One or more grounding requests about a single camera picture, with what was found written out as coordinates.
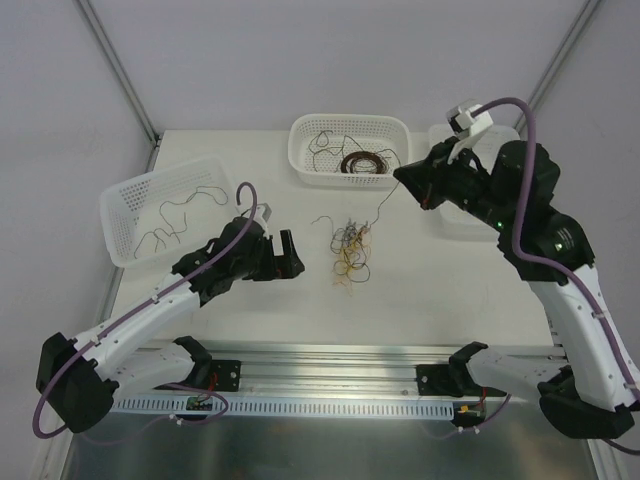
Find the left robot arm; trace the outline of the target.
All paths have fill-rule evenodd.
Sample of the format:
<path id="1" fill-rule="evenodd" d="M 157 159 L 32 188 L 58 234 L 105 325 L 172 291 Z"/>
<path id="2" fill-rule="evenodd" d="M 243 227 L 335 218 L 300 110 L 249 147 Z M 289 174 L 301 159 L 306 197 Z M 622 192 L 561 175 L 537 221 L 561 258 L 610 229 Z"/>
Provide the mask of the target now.
<path id="1" fill-rule="evenodd" d="M 40 406 L 49 405 L 64 428 L 82 433 L 128 396 L 168 384 L 205 388 L 211 355 L 193 337 L 175 339 L 156 353 L 137 349 L 173 322 L 190 315 L 238 280 L 294 279 L 305 266 L 290 231 L 279 233 L 283 252 L 256 221 L 236 217 L 203 247 L 184 255 L 152 293 L 119 318 L 43 344 L 36 376 Z"/>

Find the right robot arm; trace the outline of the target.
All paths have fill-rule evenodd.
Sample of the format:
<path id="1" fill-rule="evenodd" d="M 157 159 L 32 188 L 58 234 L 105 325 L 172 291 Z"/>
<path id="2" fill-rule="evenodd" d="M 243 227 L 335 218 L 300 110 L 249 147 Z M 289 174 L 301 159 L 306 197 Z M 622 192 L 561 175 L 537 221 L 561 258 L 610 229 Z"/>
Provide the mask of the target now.
<path id="1" fill-rule="evenodd" d="M 631 385 L 639 371 L 610 345 L 618 336 L 584 230 L 551 204 L 559 166 L 542 145 L 529 158 L 521 140 L 502 145 L 491 170 L 469 149 L 451 159 L 453 147 L 453 139 L 437 144 L 425 159 L 395 169 L 394 178 L 422 209 L 450 202 L 497 232 L 498 249 L 542 303 L 566 360 L 525 360 L 474 341 L 446 367 L 428 368 L 426 389 L 452 397 L 481 389 L 512 394 L 537 404 L 569 438 L 619 438 L 635 424 Z"/>

